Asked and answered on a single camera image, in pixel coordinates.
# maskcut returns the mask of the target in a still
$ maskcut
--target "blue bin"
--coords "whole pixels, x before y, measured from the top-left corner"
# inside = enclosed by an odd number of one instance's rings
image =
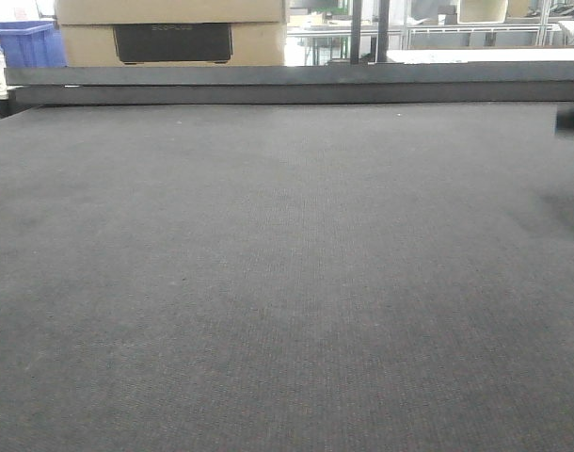
[[[67,65],[61,33],[52,21],[0,22],[0,43],[9,68]]]

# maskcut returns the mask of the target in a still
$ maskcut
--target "black rectangular panel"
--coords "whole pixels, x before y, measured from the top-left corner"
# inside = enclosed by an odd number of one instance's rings
[[[291,0],[291,8],[329,9],[339,6],[338,0]]]
[[[128,24],[114,25],[114,31],[124,63],[224,63],[232,55],[230,24]]]

